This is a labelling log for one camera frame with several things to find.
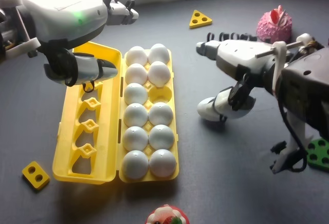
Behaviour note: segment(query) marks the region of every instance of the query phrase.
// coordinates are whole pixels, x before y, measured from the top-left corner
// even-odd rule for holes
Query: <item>pink cupcake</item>
[[[265,42],[289,42],[293,20],[283,11],[280,5],[277,9],[265,12],[257,26],[257,36]]]

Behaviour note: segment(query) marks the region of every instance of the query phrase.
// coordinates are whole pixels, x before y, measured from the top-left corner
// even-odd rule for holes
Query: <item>egg carton tray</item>
[[[174,179],[179,173],[179,163],[171,52],[168,50],[170,60],[167,66],[171,73],[170,80],[161,88],[154,86],[149,81],[143,85],[149,95],[144,107],[150,110],[152,105],[157,102],[165,102],[171,107],[173,120],[169,127],[175,135],[175,141],[169,151],[173,153],[177,166],[175,172],[169,177],[159,178],[148,170],[144,177],[137,180],[125,177],[121,170],[122,160],[128,153],[122,144],[123,134],[128,129],[123,122],[123,114],[127,108],[123,96],[127,86],[124,76],[128,68],[125,58],[122,59],[121,52],[114,48],[92,42],[75,48],[74,52],[90,53],[96,58],[110,61],[118,69],[118,74],[112,79],[95,83],[91,94],[86,94],[82,85],[66,89],[52,165],[54,178],[60,181],[89,184],[110,182],[117,173],[124,182]],[[90,88],[92,85],[87,84],[86,89]],[[85,114],[89,113],[94,114],[93,119],[86,118],[88,115]],[[152,128],[153,125],[149,121],[143,126],[148,134]],[[80,139],[82,137],[87,138],[83,140],[83,144]],[[143,150],[148,159],[154,151],[150,145]]]

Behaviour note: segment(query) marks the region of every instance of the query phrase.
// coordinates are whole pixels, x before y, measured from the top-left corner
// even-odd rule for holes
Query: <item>yellow plastic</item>
[[[22,174],[36,190],[41,190],[49,182],[49,176],[36,161],[28,164]]]
[[[190,29],[211,25],[212,19],[208,16],[205,16],[203,13],[198,10],[194,10],[191,21],[190,21]]]
[[[178,148],[177,148],[178,135],[177,135],[177,130],[176,130],[175,98],[174,98],[174,84],[173,84],[174,73],[172,70],[173,68],[172,68],[171,52],[170,52],[170,50],[168,50],[168,51],[169,51],[169,55],[170,55],[170,60],[169,60],[169,63],[167,64],[167,66],[171,73],[170,80],[162,88],[157,88],[154,84],[150,83],[149,81],[147,81],[144,84],[144,87],[146,88],[146,90],[148,91],[148,94],[149,94],[149,99],[145,102],[144,107],[147,109],[147,111],[149,111],[150,108],[152,107],[152,105],[157,102],[165,102],[171,107],[173,114],[174,114],[174,118],[173,118],[173,121],[170,123],[169,127],[175,134],[175,142],[174,142],[173,146],[170,148],[170,151],[173,153],[173,155],[176,158],[176,162],[177,162],[176,170],[173,173],[173,175],[171,175],[168,178],[158,178],[158,177],[154,176],[149,170],[143,178],[138,179],[138,180],[131,180],[131,179],[125,177],[125,175],[122,173],[122,170],[120,170],[121,161],[122,161],[123,157],[128,153],[128,151],[123,147],[122,143],[120,143],[118,146],[118,166],[119,166],[118,170],[119,170],[119,177],[124,182],[171,180],[171,179],[174,179],[178,175],[178,172],[179,172]],[[150,65],[149,65],[149,63],[147,63],[145,65],[145,69],[148,71],[149,67],[150,67]],[[124,75],[125,75],[127,68],[128,68],[128,66],[125,63],[125,60],[123,60],[122,69],[121,69],[122,79],[123,79],[122,80],[123,92],[124,92],[125,88],[127,87],[127,83],[125,82],[125,79],[124,79]],[[127,104],[124,101],[124,96],[122,96],[121,113],[120,113],[121,118],[123,117],[123,113],[126,108],[127,108]],[[122,122],[121,122],[121,136],[120,136],[121,138],[120,139],[122,140],[123,134],[128,129],[128,127],[124,124],[123,119],[121,119],[121,120],[122,120]],[[153,125],[148,121],[146,123],[146,125],[143,126],[143,128],[149,134],[151,129],[153,128]],[[143,150],[143,152],[146,154],[148,159],[150,159],[150,157],[154,151],[155,150],[150,145],[147,145],[147,147]]]
[[[122,146],[122,136],[127,129],[122,117],[127,107],[123,99],[124,88],[127,86],[124,75],[127,69],[125,60],[121,60],[121,53],[113,48],[88,42],[74,49],[74,52],[91,53],[96,58],[111,61],[118,69],[118,75],[112,79],[95,83],[97,99],[91,97],[82,101],[84,91],[81,85],[68,87],[63,106],[62,120],[59,125],[57,146],[54,155],[52,170],[54,178],[61,181],[103,184],[112,181],[119,171],[119,177],[124,182],[141,182],[155,180],[169,180],[178,175],[178,136],[176,132],[175,105],[172,60],[168,63],[171,72],[170,81],[163,87],[157,88],[149,81],[144,87],[149,93],[149,100],[144,105],[148,110],[155,102],[167,102],[173,110],[174,119],[170,128],[175,134],[175,142],[170,151],[176,158],[176,171],[171,177],[157,178],[148,172],[142,179],[129,180],[121,172],[121,162],[128,152]],[[95,111],[96,120],[88,119],[79,122],[80,116],[86,110]],[[148,122],[143,128],[149,133],[152,125]],[[92,142],[83,146],[76,146],[82,133],[92,134]],[[148,145],[144,153],[150,158],[153,150]],[[78,160],[89,160],[90,173],[73,172],[72,168]]]

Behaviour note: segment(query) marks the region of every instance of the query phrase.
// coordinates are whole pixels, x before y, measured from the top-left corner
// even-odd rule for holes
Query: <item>strawberry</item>
[[[182,224],[181,219],[177,216],[170,216],[162,224]]]
[[[272,10],[270,16],[271,16],[271,19],[272,19],[273,24],[276,25],[278,23],[278,21],[279,21],[279,14],[278,14],[278,12],[275,11],[275,10]]]

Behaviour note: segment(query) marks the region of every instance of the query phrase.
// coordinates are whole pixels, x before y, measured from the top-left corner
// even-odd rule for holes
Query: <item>robotic arm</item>
[[[287,50],[300,47],[295,55]],[[305,123],[329,138],[329,48],[308,35],[286,45],[242,40],[211,40],[198,43],[196,51],[211,60],[230,77],[234,87],[222,90],[216,97],[201,101],[199,115],[209,121],[225,122],[248,114],[255,99],[249,94],[254,87],[265,88],[278,100],[283,121],[290,131],[290,143],[280,142],[271,151],[278,159],[270,166],[274,174],[283,170],[301,172],[306,168]],[[293,166],[303,160],[299,169]]]
[[[39,51],[46,75],[73,86],[114,77],[111,62],[71,53],[99,35],[105,25],[129,25],[138,19],[134,0],[0,0],[0,60]]]

